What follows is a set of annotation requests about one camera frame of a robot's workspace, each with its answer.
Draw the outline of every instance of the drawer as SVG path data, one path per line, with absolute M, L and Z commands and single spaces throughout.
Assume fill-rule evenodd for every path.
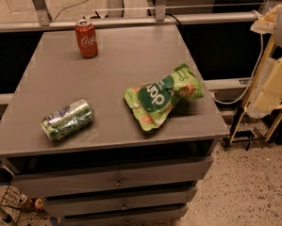
M 118 167 L 15 175 L 12 183 L 29 198 L 46 198 L 137 186 L 165 185 L 203 179 L 212 157 L 125 164 Z
M 47 199 L 44 209 L 55 217 L 65 217 L 187 203 L 197 191 L 196 186 L 191 185 L 189 182 L 58 197 L 60 199 Z
M 185 205 L 166 206 L 154 209 L 142 209 L 133 212 L 99 214 L 87 217 L 65 218 L 64 226 L 116 226 L 133 225 L 134 223 L 161 221 L 182 218 L 188 210 Z

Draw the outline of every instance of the cabinet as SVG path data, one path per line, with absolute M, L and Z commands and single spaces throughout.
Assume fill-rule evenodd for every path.
M 209 96 L 179 103 L 145 133 L 125 104 L 127 88 L 153 83 L 187 63 L 200 73 L 176 26 L 97 30 L 99 54 L 80 56 L 74 31 L 44 33 L 0 122 L 0 160 L 12 183 L 66 226 L 181 218 L 228 130 Z M 85 98 L 93 124 L 59 142 L 41 119 Z

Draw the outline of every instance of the snack bag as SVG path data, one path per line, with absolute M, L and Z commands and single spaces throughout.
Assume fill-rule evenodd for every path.
M 204 97 L 201 83 L 187 64 L 158 82 L 127 89 L 124 98 L 144 131 L 159 128 L 181 99 Z

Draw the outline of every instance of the logo on can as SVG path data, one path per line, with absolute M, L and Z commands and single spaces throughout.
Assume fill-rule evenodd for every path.
M 86 19 L 75 24 L 77 45 L 83 57 L 95 57 L 98 53 L 96 34 L 93 24 Z

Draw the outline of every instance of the can lid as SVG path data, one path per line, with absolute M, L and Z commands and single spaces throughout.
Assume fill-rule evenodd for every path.
M 81 19 L 75 23 L 77 26 L 88 26 L 89 24 L 91 24 L 91 22 L 86 19 Z

